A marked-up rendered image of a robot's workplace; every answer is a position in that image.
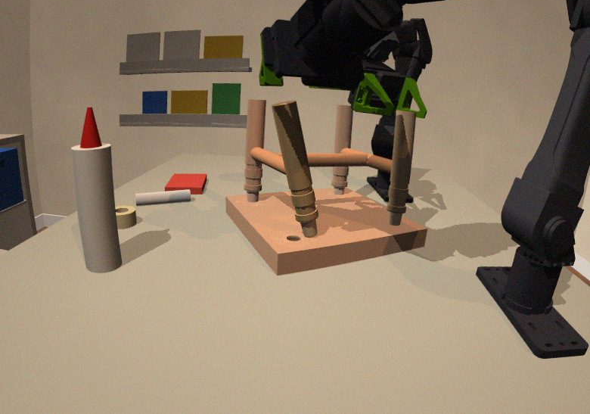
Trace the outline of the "brown wooden stool legs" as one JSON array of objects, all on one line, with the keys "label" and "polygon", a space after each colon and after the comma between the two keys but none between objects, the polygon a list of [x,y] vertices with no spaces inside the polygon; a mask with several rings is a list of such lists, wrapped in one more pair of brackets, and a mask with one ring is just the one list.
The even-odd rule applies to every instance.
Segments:
[{"label": "brown wooden stool legs", "polygon": [[318,209],[309,168],[333,167],[331,185],[334,194],[343,195],[348,183],[349,167],[372,167],[390,173],[388,223],[400,225],[408,198],[416,112],[396,111],[393,159],[390,160],[350,149],[353,109],[339,104],[333,154],[306,153],[297,101],[272,105],[281,154],[264,150],[265,108],[266,100],[248,99],[244,168],[244,190],[247,191],[248,202],[257,202],[259,191],[262,191],[262,164],[283,173],[287,176],[296,221],[300,223],[303,235],[311,238],[317,235]]}]

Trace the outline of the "red flat rectangular block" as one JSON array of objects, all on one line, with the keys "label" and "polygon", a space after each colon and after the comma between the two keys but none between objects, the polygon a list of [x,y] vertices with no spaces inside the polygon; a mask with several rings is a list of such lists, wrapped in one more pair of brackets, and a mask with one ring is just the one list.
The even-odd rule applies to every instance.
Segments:
[{"label": "red flat rectangular block", "polygon": [[191,195],[201,195],[206,185],[206,174],[174,174],[165,186],[165,191],[190,189]]}]

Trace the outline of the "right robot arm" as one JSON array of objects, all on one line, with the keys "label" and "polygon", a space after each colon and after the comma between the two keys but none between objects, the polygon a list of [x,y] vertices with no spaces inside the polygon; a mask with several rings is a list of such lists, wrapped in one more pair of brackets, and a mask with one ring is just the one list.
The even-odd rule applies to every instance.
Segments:
[{"label": "right robot arm", "polygon": [[[419,40],[417,40],[417,34]],[[389,59],[390,52],[393,53],[395,60],[395,70],[383,63]],[[432,54],[432,45],[424,18],[412,18],[403,20],[398,29],[364,51],[361,57],[363,69],[401,73],[411,77],[417,83],[422,69],[431,62]],[[395,122],[396,108],[393,117],[380,118],[371,140],[373,155],[392,160]],[[367,182],[384,201],[389,202],[390,173],[378,170],[377,177],[367,177]]]}]

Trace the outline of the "beige bottle with red pointed cap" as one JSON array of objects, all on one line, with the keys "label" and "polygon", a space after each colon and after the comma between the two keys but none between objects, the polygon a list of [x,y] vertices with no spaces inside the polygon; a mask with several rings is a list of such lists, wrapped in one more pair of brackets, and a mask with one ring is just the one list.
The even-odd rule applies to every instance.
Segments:
[{"label": "beige bottle with red pointed cap", "polygon": [[71,148],[79,230],[86,269],[112,272],[122,265],[113,190],[111,144],[101,143],[87,107],[81,145]]}]

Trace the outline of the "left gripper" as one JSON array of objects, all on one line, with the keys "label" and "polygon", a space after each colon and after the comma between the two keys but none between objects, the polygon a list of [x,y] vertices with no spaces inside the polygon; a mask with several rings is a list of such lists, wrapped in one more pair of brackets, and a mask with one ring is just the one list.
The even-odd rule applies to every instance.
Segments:
[{"label": "left gripper", "polygon": [[323,12],[320,13],[319,24],[296,47],[293,45],[290,20],[276,20],[271,27],[264,28],[260,33],[263,59],[259,72],[261,86],[283,86],[283,76],[293,76],[301,77],[303,85],[313,89],[352,91],[359,87],[358,83],[365,79],[363,52],[347,52],[338,48],[325,31]]}]

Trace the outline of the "light brown wooden stool seat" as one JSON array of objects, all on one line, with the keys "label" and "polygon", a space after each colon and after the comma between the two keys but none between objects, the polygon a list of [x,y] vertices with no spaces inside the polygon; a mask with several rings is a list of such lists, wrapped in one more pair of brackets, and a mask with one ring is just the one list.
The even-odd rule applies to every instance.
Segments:
[{"label": "light brown wooden stool seat", "polygon": [[[427,228],[402,216],[389,222],[386,207],[345,187],[314,189],[317,235],[307,238],[296,221],[291,191],[225,196],[234,224],[276,275],[337,266],[424,247]],[[290,240],[290,241],[289,241]]]}]

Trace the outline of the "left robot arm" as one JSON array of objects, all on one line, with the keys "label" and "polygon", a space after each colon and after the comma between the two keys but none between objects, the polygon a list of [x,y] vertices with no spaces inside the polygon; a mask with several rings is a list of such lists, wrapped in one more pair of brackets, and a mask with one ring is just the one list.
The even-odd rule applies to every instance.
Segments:
[{"label": "left robot arm", "polygon": [[[337,47],[363,52],[400,27],[403,5],[438,1],[445,0],[306,0],[290,19],[293,45],[324,10],[324,29]],[[590,0],[566,1],[574,32],[567,72],[542,141],[501,212],[504,230],[520,246],[512,267],[479,266],[476,273],[541,359],[583,356],[588,349],[552,306],[562,267],[576,259],[574,231],[590,166]]]}]

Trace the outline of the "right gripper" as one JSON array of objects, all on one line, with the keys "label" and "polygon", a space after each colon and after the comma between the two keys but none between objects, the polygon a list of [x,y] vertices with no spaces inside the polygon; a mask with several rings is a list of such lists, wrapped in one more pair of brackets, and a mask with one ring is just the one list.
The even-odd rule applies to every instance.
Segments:
[{"label": "right gripper", "polygon": [[[427,109],[414,79],[401,73],[363,70],[365,79],[359,83],[356,90],[350,91],[348,98],[348,102],[352,103],[351,108],[355,112],[393,117],[396,108],[400,111],[416,112],[416,117],[425,118]],[[419,111],[409,110],[408,103],[411,95],[417,103]]]}]

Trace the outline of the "white cylinder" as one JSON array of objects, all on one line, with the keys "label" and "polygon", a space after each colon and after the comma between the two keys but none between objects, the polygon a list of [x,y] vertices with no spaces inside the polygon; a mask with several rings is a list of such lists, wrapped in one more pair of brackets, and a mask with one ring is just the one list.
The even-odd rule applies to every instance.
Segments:
[{"label": "white cylinder", "polygon": [[191,191],[159,191],[135,194],[136,206],[191,201]]}]

